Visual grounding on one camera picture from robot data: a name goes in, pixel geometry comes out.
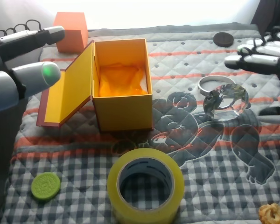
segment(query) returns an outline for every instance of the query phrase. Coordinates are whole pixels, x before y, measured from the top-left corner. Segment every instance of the bracelet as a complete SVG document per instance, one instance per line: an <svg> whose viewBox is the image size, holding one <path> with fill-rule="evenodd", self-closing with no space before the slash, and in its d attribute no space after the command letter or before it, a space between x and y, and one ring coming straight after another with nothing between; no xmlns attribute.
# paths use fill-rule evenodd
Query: bracelet
<svg viewBox="0 0 280 224"><path fill-rule="evenodd" d="M204 95L205 97L209 94L210 91L207 91L207 90L203 89L201 87L201 84L206 83L208 81L221 81L223 83L235 84L235 81L233 81L231 78L226 77L226 76L206 76L206 77L203 77L198 82L198 89L199 89L199 92L202 95Z"/></svg>

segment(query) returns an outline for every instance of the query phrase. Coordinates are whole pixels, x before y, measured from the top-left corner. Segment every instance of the orange satin lining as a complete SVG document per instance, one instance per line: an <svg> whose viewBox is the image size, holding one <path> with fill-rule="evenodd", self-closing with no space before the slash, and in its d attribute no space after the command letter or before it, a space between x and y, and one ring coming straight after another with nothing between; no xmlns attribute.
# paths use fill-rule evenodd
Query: orange satin lining
<svg viewBox="0 0 280 224"><path fill-rule="evenodd" d="M99 96L119 97L147 94L140 86L143 75L144 70L136 66L101 67Z"/></svg>

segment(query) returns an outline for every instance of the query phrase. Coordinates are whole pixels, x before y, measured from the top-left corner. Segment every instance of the green disc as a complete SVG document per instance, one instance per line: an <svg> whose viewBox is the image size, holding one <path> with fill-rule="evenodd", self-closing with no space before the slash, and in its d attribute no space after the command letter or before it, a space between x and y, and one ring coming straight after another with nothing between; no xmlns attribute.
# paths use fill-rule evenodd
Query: green disc
<svg viewBox="0 0 280 224"><path fill-rule="evenodd" d="M60 189L60 179L55 173L45 172L39 174L31 184L34 197L40 200L52 199Z"/></svg>

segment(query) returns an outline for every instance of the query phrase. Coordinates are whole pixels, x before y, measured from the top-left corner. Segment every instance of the robotic hand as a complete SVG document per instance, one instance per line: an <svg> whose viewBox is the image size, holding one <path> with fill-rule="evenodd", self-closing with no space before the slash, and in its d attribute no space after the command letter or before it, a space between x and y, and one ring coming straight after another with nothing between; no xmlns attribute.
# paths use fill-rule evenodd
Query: robotic hand
<svg viewBox="0 0 280 224"><path fill-rule="evenodd" d="M56 26L40 31L24 30L0 38L0 111L51 87L60 78L60 70L52 62L31 63L10 70L4 62L45 44L56 43L64 36L64 28Z"/></svg>
<svg viewBox="0 0 280 224"><path fill-rule="evenodd" d="M225 58L225 66L259 74L275 74L280 80L280 27L262 39L254 39L238 47L238 55ZM280 107L268 107L259 112L259 120L280 124Z"/></svg>

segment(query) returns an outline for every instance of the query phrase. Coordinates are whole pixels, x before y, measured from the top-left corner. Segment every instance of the checkered fabric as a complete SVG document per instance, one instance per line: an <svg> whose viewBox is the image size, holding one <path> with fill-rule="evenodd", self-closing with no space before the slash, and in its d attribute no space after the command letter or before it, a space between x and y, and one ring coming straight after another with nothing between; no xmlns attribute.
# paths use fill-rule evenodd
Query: checkered fabric
<svg viewBox="0 0 280 224"><path fill-rule="evenodd" d="M218 31L234 36L230 48L213 43ZM108 173L123 153L150 147L170 155L183 174L184 197L175 224L260 224L261 205L280 205L280 125L261 123L256 114L280 105L280 82L223 63L254 37L259 37L255 27L241 24L90 32L89 41L147 39L154 130L99 134L91 102L60 129L37 127L41 95L33 96L16 137L0 223L115 224ZM44 48L41 60L64 69L75 57L53 46ZM230 76L246 88L250 103L241 116L226 122L205 116L196 85L208 75ZM61 180L59 193L45 203L30 190L43 172ZM163 184L146 175L130 177L122 195L141 209L156 208L168 197Z"/></svg>

